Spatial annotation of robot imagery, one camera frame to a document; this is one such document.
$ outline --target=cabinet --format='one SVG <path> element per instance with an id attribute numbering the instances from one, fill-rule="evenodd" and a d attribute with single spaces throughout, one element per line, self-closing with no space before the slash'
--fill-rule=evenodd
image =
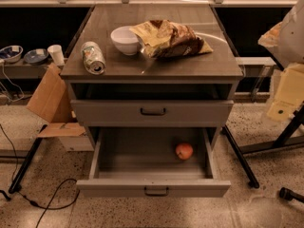
<path id="1" fill-rule="evenodd" d="M 110 32 L 149 19 L 191 26 L 214 52 L 155 60 L 125 56 Z M 96 42 L 106 72 L 86 72 L 80 49 Z M 88 180 L 78 187 L 102 197 L 222 197 L 213 149 L 233 106 L 241 69 L 212 10 L 204 4 L 100 4 L 92 12 L 61 73 L 71 104 L 95 147 Z M 181 161 L 175 146 L 190 142 Z"/>

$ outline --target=soda can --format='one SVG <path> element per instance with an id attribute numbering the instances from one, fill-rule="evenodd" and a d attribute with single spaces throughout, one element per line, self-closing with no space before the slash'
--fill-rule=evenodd
<path id="1" fill-rule="evenodd" d="M 85 69 L 95 75 L 105 72 L 105 57 L 95 42 L 85 42 L 81 48 Z"/>

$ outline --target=closed drawer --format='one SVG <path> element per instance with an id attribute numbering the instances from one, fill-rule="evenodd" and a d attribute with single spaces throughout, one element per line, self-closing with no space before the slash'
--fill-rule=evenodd
<path id="1" fill-rule="evenodd" d="M 204 128 L 102 128 L 88 180 L 78 188 L 88 197 L 222 197 L 228 180 L 218 180 Z M 178 143 L 194 147 L 180 160 Z"/>
<path id="2" fill-rule="evenodd" d="M 224 126 L 233 101 L 71 101 L 91 126 Z"/>

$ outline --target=floor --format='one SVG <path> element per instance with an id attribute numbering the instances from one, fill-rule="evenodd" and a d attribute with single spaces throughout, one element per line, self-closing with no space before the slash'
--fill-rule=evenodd
<path id="1" fill-rule="evenodd" d="M 265 119 L 266 108 L 267 104 L 235 104 L 227 125 L 238 145 L 274 140 L 284 129 L 286 123 Z M 0 124 L 16 149 L 29 149 L 44 121 L 22 104 L 0 105 Z M 2 131 L 0 145 L 11 148 Z M 68 208 L 47 210 L 39 227 L 303 227 L 304 203 L 281 199 L 278 191 L 284 186 L 304 195 L 304 148 L 251 154 L 246 159 L 259 189 L 248 186 L 235 152 L 220 135 L 215 147 L 218 175 L 232 183 L 223 198 L 106 199 L 80 193 Z M 57 138 L 43 139 L 20 193 L 47 206 L 62 181 L 87 178 L 91 160 L 92 152 L 66 152 Z M 0 160 L 0 189 L 8 192 L 15 167 L 15 160 Z M 75 182 L 65 182 L 50 206 L 68 204 L 76 193 Z M 0 227 L 36 227 L 44 210 L 31 206 L 19 193 L 10 197 L 6 201 L 0 196 Z"/>

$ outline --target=cup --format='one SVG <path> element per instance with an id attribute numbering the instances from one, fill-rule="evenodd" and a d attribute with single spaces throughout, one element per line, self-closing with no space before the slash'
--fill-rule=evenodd
<path id="1" fill-rule="evenodd" d="M 52 45 L 47 49 L 55 65 L 63 66 L 65 64 L 64 53 L 60 45 Z"/>

